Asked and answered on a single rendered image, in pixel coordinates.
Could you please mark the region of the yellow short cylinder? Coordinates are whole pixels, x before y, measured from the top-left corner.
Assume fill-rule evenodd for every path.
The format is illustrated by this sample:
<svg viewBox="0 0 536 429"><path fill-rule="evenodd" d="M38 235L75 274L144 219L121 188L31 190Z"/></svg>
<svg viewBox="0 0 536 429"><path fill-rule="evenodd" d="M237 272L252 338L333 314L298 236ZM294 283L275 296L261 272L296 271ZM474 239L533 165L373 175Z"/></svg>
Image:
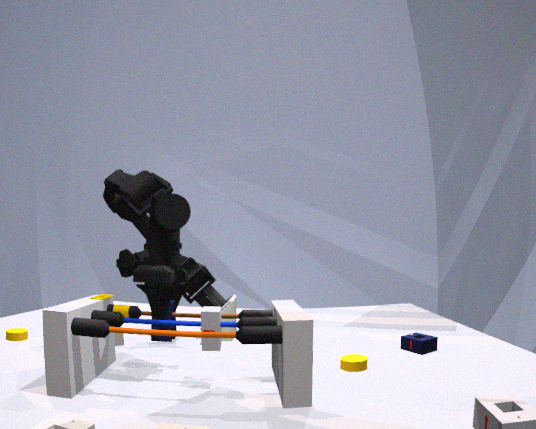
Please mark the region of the yellow short cylinder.
<svg viewBox="0 0 536 429"><path fill-rule="evenodd" d="M340 369L348 372L361 372L367 369L368 357L352 354L341 357Z"/></svg>
<svg viewBox="0 0 536 429"><path fill-rule="evenodd" d="M28 339L28 331L25 328L13 328L6 330L6 340L9 341L24 341Z"/></svg>

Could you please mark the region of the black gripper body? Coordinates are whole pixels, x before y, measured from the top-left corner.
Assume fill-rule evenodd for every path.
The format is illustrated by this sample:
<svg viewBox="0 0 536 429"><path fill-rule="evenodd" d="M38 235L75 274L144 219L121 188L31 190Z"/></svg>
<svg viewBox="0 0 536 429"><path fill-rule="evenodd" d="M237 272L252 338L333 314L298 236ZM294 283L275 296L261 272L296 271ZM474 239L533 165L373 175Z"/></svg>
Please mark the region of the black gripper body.
<svg viewBox="0 0 536 429"><path fill-rule="evenodd" d="M136 266L133 270L134 282L145 282L144 285L165 286L188 282L188 272L179 265L179 236L149 235L148 246L150 264Z"/></svg>

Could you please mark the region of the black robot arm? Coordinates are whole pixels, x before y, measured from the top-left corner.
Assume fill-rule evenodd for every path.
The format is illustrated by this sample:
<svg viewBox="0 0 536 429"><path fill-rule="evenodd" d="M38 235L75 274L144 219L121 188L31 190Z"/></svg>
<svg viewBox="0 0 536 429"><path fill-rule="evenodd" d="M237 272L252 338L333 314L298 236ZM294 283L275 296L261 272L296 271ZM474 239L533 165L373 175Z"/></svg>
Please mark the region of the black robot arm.
<svg viewBox="0 0 536 429"><path fill-rule="evenodd" d="M104 184L103 198L107 206L121 219L135 225L146 241L153 234L180 237L180 228L190 219L188 201L172 193L171 184L153 172L146 170L132 176L119 169L109 175ZM136 266L150 264L148 246L144 244L143 251L133 254L127 248L120 251L116 263L122 277L133 276ZM196 300L200 307L226 305L230 298L226 300L211 285L216 278L205 265L181 254L179 265L188 272L188 282L179 282L187 284L182 293L186 301L191 304Z"/></svg>

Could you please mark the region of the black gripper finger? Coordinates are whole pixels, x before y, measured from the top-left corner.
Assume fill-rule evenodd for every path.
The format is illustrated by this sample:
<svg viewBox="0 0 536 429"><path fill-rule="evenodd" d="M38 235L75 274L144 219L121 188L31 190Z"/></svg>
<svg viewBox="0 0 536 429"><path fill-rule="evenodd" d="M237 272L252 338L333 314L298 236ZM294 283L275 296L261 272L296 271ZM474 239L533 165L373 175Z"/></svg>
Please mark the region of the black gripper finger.
<svg viewBox="0 0 536 429"><path fill-rule="evenodd" d="M175 286L174 289L173 289L173 294L171 296L171 299L170 300L175 300L175 311L178 307L178 303L180 301L180 299L182 298L182 293L183 291L185 290L187 284L168 284L168 285L173 285Z"/></svg>
<svg viewBox="0 0 536 429"><path fill-rule="evenodd" d="M172 292L175 286L165 285L165 286L156 286L156 285L139 285L136 284L145 295L150 304L151 312L153 319L155 320L164 320L166 315L166 310L169 306L169 301L172 296Z"/></svg>

